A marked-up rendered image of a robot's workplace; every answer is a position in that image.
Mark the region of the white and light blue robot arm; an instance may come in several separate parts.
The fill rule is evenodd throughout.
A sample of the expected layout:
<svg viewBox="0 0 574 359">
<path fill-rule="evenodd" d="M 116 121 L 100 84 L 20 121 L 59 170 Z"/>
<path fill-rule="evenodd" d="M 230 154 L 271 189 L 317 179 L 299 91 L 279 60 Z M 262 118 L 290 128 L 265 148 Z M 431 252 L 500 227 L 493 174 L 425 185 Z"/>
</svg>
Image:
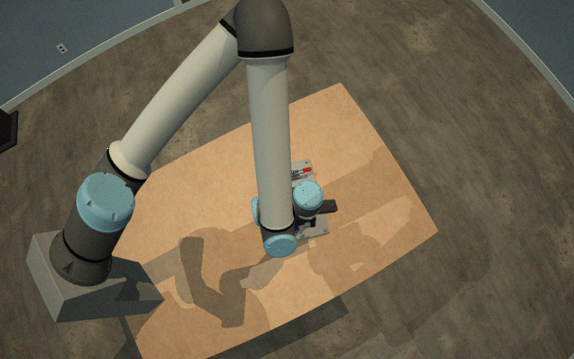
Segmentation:
<svg viewBox="0 0 574 359">
<path fill-rule="evenodd" d="M 150 164 L 241 61 L 247 68 L 259 197 L 251 200 L 253 218 L 261 225 L 266 254 L 292 254 L 297 248 L 294 217 L 311 220 L 320 205 L 318 215 L 338 211 L 334 199 L 322 201 L 316 182 L 291 184 L 287 60 L 293 54 L 291 21 L 282 1 L 239 0 L 81 184 L 65 228 L 49 249 L 54 270 L 78 286 L 106 279 L 112 252 L 132 218 L 135 195 L 151 174 Z"/>
</svg>

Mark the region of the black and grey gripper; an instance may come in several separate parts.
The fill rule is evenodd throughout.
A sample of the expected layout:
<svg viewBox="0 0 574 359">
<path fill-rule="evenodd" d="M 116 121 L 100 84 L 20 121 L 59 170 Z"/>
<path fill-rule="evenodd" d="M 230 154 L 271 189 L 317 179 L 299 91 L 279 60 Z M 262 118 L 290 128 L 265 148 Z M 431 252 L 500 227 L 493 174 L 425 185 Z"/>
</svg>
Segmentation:
<svg viewBox="0 0 574 359">
<path fill-rule="evenodd" d="M 306 219 L 302 219 L 297 217 L 294 217 L 294 226 L 295 227 L 315 227 L 315 222 L 316 222 L 316 217 L 314 217 L 312 220 L 306 220 Z"/>
</svg>

